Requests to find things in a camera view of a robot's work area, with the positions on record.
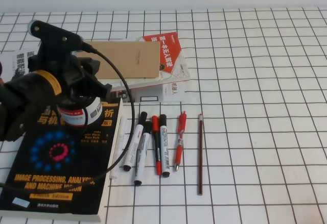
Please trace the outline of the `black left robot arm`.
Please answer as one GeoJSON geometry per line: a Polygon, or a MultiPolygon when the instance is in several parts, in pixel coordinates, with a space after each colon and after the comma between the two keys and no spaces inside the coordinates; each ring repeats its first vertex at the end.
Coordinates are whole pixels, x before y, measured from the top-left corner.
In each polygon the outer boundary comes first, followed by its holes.
{"type": "Polygon", "coordinates": [[[73,55],[84,51],[103,56],[81,36],[40,20],[31,21],[28,32],[41,44],[28,58],[30,72],[1,85],[2,141],[15,141],[32,130],[48,106],[72,103],[85,109],[90,98],[108,99],[111,91],[111,85],[95,77],[99,61],[73,55]]]}

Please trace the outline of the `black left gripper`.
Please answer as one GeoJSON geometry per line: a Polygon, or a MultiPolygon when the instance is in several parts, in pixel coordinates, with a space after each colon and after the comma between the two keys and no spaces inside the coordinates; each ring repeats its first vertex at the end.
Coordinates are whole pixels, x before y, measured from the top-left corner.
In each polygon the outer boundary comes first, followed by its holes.
{"type": "Polygon", "coordinates": [[[51,73],[59,81],[64,97],[72,102],[80,102],[82,97],[109,100],[112,86],[102,84],[95,77],[100,61],[73,54],[95,50],[81,36],[40,20],[31,21],[28,32],[41,40],[38,53],[28,58],[30,72],[51,73]]]}

